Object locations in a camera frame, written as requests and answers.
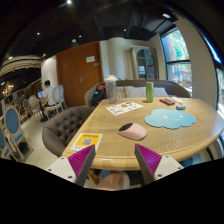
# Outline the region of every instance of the cabinet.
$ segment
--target cabinet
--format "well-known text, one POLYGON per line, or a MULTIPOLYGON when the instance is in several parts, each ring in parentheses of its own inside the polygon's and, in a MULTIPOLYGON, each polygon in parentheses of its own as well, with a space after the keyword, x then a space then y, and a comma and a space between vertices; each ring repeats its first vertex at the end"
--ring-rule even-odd
POLYGON ((130 53, 134 79, 159 78, 155 49, 143 46, 131 46, 130 53))

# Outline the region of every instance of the person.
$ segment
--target person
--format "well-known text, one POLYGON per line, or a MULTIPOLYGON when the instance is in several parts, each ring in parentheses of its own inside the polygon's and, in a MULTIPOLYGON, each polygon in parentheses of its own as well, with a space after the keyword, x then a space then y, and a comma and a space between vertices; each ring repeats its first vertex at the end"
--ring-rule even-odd
POLYGON ((44 94, 42 95, 42 99, 48 99, 47 102, 47 107, 52 107, 54 106, 54 99, 53 99, 53 87, 51 86, 51 82, 49 80, 45 81, 44 83, 45 86, 45 90, 44 90, 44 94))

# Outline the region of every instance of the pink object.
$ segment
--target pink object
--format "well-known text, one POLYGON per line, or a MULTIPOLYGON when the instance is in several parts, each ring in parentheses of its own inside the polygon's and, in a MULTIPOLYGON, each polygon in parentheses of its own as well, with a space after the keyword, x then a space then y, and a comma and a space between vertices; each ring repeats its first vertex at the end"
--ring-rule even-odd
POLYGON ((143 159, 145 160, 150 174, 152 175, 152 177, 154 177, 154 174, 159 166, 162 156, 142 145, 136 144, 136 146, 139 152, 141 153, 143 159))
POLYGON ((91 145, 68 157, 68 161, 75 172, 76 178, 79 176, 79 173, 85 165, 86 159, 93 147, 94 145, 91 145))
POLYGON ((136 123, 130 123, 122 126, 118 133, 126 138, 130 138, 133 140, 140 140, 145 137, 146 130, 141 125, 136 123))

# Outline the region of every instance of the white wall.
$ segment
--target white wall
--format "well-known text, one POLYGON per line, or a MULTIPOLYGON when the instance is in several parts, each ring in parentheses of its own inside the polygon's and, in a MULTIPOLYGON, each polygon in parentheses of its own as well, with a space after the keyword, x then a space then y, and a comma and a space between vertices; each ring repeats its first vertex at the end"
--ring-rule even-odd
POLYGON ((58 86, 56 56, 53 56, 41 63, 41 77, 43 84, 46 80, 50 80, 51 86, 58 86))
POLYGON ((192 70, 192 97, 199 98, 215 108, 217 83, 211 54, 198 31, 185 19, 177 20, 189 52, 192 70))
POLYGON ((163 49, 159 35, 156 35, 150 41, 130 40, 121 37, 100 41, 104 77, 115 75, 120 79, 133 79, 132 61, 129 51, 132 45, 154 48, 158 57, 159 79, 166 79, 163 49))
POLYGON ((166 80, 166 63, 164 58, 164 51, 159 34, 156 34, 149 40, 149 46, 156 50, 157 63, 159 68, 159 79, 166 80))
POLYGON ((102 57, 102 66, 103 66, 103 75, 106 77, 110 75, 110 62, 109 62, 109 54, 107 48, 107 40, 100 41, 100 49, 101 49, 101 57, 102 57))

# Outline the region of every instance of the gray armchair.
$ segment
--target gray armchair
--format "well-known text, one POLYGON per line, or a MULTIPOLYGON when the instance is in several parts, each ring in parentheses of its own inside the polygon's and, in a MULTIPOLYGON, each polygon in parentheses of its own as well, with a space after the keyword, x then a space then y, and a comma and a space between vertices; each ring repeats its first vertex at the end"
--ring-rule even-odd
POLYGON ((45 147, 60 157, 94 107, 71 107, 47 121, 42 138, 45 147))

